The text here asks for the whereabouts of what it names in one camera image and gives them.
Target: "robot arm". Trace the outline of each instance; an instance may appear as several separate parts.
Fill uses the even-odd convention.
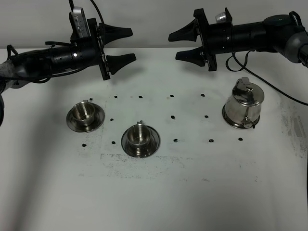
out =
[[[97,24],[95,18],[87,20],[83,9],[69,0],[69,19],[73,29],[70,43],[48,41],[45,42],[50,46],[48,49],[21,54],[12,45],[7,46],[7,61],[0,64],[0,125],[4,116],[1,93],[8,88],[21,88],[29,82],[44,83],[52,77],[66,76],[94,65],[100,67],[103,80],[107,80],[110,74],[114,75],[136,60],[135,54],[105,55],[103,49],[107,43],[130,37],[133,33],[130,28],[105,24],[96,4],[90,1],[102,22]]]
[[[209,71],[217,70],[216,54],[238,51],[279,52],[293,63],[308,67],[308,34],[296,12],[275,15],[263,22],[232,25],[227,8],[216,16],[216,24],[209,24],[203,9],[194,11],[195,19],[184,28],[171,33],[169,41],[196,41],[200,35],[202,46],[181,51],[177,60],[199,66],[208,64]]]

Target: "cable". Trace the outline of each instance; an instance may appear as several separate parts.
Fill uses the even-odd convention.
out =
[[[235,52],[232,52],[232,56],[231,56],[230,58],[233,58],[233,59],[236,61],[236,63],[237,63],[239,66],[241,66],[242,68],[241,68],[240,70],[232,70],[232,69],[230,69],[229,64],[228,64],[230,58],[228,58],[228,59],[226,60],[226,68],[227,68],[229,71],[233,71],[233,72],[245,70],[245,71],[247,71],[248,73],[252,74],[253,76],[255,76],[255,77],[257,77],[258,79],[260,79],[260,80],[262,80],[263,82],[265,82],[267,85],[269,85],[270,87],[272,87],[273,89],[275,89],[276,91],[278,91],[280,94],[284,95],[285,97],[287,97],[287,98],[289,98],[289,99],[291,99],[291,100],[293,100],[293,101],[295,101],[295,102],[297,102],[297,103],[299,103],[299,104],[308,106],[308,103],[302,102],[302,101],[300,101],[300,100],[298,100],[298,99],[295,99],[295,98],[293,98],[292,96],[290,96],[290,95],[284,93],[282,90],[278,89],[278,88],[275,87],[274,85],[272,85],[272,84],[270,84],[269,82],[267,82],[265,79],[261,78],[260,76],[258,76],[257,74],[255,74],[254,72],[252,72],[251,70],[249,70],[248,68],[246,68],[246,65],[247,65],[247,62],[248,62],[248,54],[249,54],[250,52],[251,52],[251,51],[247,52],[247,54],[246,54],[246,56],[245,56],[244,65],[241,64],[240,61],[238,61],[238,59],[235,57]]]
[[[104,20],[103,20],[103,17],[102,17],[102,14],[101,14],[100,10],[98,9],[98,7],[97,7],[96,3],[94,2],[94,0],[90,0],[90,1],[93,4],[95,10],[97,11],[97,14],[99,15],[99,18],[100,18],[101,23],[103,25],[103,38],[102,38],[103,45],[101,46],[100,51],[97,53],[97,55],[94,57],[94,59],[90,62],[90,64],[88,64],[87,66],[82,67],[80,69],[77,69],[75,71],[69,71],[69,72],[65,72],[65,73],[61,73],[61,74],[56,74],[56,75],[51,75],[51,76],[38,76],[38,77],[31,77],[31,78],[27,78],[27,77],[0,77],[0,78],[1,79],[7,79],[7,80],[24,80],[24,81],[28,81],[28,82],[44,83],[45,81],[46,82],[48,81],[47,79],[75,74],[75,73],[83,71],[84,69],[86,69],[89,66],[91,66],[98,58],[100,58],[101,53],[103,52],[104,44],[105,44],[106,30],[105,30],[105,23],[104,23]]]

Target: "metal pitcher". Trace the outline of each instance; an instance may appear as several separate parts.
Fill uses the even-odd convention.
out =
[[[222,108],[225,121],[235,128],[255,128],[260,120],[264,92],[258,85],[249,82],[248,77],[236,81],[226,104]]]

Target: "white table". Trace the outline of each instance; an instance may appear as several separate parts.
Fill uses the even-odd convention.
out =
[[[208,72],[176,61],[179,50],[106,49],[135,52],[138,60],[108,81],[96,66],[3,93],[0,230],[307,230],[308,121],[300,106],[247,73],[228,72],[226,55]],[[276,58],[273,72],[285,73],[284,81],[307,76],[278,54],[253,54],[248,66],[264,76]],[[232,128],[221,115],[242,76],[265,92],[256,129]],[[75,133],[66,114],[89,98],[105,110],[105,122]],[[145,159],[129,157],[120,144],[139,120],[161,136]]]

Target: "white wall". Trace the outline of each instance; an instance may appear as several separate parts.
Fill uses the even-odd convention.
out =
[[[98,16],[89,0],[75,0],[87,18]],[[275,14],[296,11],[308,26],[308,0],[96,0],[105,23],[131,27],[134,36],[110,47],[191,47],[193,42],[168,42],[169,33],[193,20],[193,11],[204,8],[210,23],[228,7],[233,24],[263,21]],[[71,26],[68,0],[1,0],[0,47],[42,47],[45,41],[68,42]]]

